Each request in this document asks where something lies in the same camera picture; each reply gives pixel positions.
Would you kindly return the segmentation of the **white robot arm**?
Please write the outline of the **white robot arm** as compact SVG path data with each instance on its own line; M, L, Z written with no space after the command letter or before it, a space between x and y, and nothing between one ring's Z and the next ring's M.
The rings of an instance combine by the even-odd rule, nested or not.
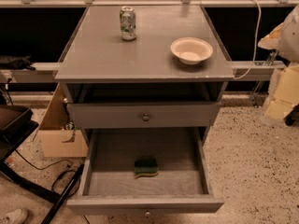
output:
M274 49L289 63L273 73L263 113L265 122L282 122L299 106L299 6L262 38L258 47Z

